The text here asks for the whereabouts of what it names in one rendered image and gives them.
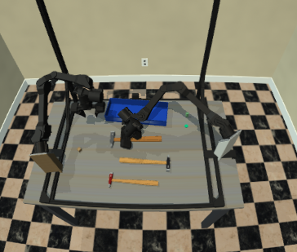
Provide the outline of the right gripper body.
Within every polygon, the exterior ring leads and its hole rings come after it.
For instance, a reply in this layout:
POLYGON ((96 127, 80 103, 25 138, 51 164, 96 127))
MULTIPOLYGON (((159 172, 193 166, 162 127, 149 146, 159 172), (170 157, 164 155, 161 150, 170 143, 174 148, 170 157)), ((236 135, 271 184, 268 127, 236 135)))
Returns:
POLYGON ((91 110, 92 108, 94 108, 98 113, 104 113, 105 102, 92 104, 92 102, 90 100, 88 100, 85 103, 83 103, 83 102, 72 103, 71 107, 70 107, 70 112, 71 113, 80 113, 81 110, 91 110))

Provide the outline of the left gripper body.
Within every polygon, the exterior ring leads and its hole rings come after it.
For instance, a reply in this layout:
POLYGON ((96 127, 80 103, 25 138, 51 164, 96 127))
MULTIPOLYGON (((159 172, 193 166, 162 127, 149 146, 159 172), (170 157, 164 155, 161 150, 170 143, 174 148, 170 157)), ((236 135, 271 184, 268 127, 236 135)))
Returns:
POLYGON ((121 140, 121 143, 120 143, 121 148, 127 148, 127 149, 131 148, 131 138, 130 138, 130 136, 132 134, 134 134, 135 131, 128 130, 127 124, 129 122, 122 121, 122 125, 125 124, 125 126, 123 126, 123 128, 122 128, 122 130, 123 130, 122 134, 124 135, 124 138, 121 140))

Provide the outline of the blue bin with label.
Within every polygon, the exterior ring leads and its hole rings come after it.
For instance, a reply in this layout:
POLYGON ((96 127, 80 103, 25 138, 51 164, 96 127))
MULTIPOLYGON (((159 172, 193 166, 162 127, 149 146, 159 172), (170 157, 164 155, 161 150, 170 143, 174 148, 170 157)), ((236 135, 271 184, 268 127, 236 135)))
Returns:
MULTIPOLYGON (((108 122, 122 122, 122 119, 117 114, 125 107, 128 107, 132 113, 138 113, 148 102, 148 100, 109 98, 108 110, 106 109, 104 115, 105 120, 108 122)), ((158 101, 148 119, 139 122, 145 125, 166 126, 167 109, 167 102, 158 101)))

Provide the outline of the hammer with wooden handle and red head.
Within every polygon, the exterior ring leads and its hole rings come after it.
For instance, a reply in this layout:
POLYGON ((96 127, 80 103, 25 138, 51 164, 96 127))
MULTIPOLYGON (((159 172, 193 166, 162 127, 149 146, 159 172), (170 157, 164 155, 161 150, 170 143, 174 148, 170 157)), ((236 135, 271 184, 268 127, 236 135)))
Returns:
MULTIPOLYGON (((109 187, 111 186, 112 179, 113 179, 113 172, 110 172, 109 187)), ((152 180, 117 179, 116 182, 158 186, 158 181, 152 181, 152 180)))

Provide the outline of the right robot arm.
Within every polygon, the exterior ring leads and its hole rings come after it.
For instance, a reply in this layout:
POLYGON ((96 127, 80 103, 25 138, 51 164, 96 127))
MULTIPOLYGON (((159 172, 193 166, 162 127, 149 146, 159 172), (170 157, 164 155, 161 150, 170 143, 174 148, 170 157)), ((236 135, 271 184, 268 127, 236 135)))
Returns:
POLYGON ((58 81, 57 78, 65 82, 79 83, 78 85, 85 87, 76 87, 73 91, 74 94, 78 95, 80 102, 85 103, 90 100, 92 103, 102 103, 104 100, 104 90, 95 89, 93 86, 93 80, 86 74, 72 75, 53 71, 39 78, 36 82, 36 87, 39 94, 38 124, 36 125, 35 133, 31 138, 32 142, 36 142, 34 143, 34 150, 36 153, 49 152, 47 142, 51 136, 51 125, 49 125, 47 122, 47 102, 51 87, 54 86, 58 81))

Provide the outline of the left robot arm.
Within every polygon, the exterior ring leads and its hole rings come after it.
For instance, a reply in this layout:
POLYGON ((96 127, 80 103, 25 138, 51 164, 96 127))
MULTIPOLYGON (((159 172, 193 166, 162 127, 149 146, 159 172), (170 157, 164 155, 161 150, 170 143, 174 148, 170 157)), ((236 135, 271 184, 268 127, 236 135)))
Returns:
POLYGON ((134 115, 131 115, 133 113, 129 110, 128 107, 125 107, 122 111, 118 113, 118 116, 124 122, 130 121, 127 124, 128 130, 135 131, 135 133, 132 134, 130 138, 132 137, 135 139, 141 138, 141 135, 142 135, 141 129, 143 128, 143 125, 140 122, 143 122, 146 118, 147 119, 149 118, 149 115, 152 112, 154 106, 157 104, 157 102, 163 97, 163 95, 166 92, 172 92, 171 90, 175 90, 177 92, 179 91, 178 93, 188 98, 195 106, 197 106, 207 116, 206 120, 208 122, 211 122, 212 126, 220 126, 220 128, 223 128, 223 129, 219 128, 219 132, 222 136, 222 139, 228 139, 229 137, 237 133, 236 131, 234 131, 232 125, 230 124, 230 122, 228 122, 228 120, 223 119, 218 114, 209 110, 208 107, 205 106, 203 102, 201 102, 195 95, 193 95, 190 92, 190 90, 186 87, 186 85, 183 82, 178 81, 174 84, 160 86, 159 90, 156 92, 153 98, 138 113, 134 113, 134 115))

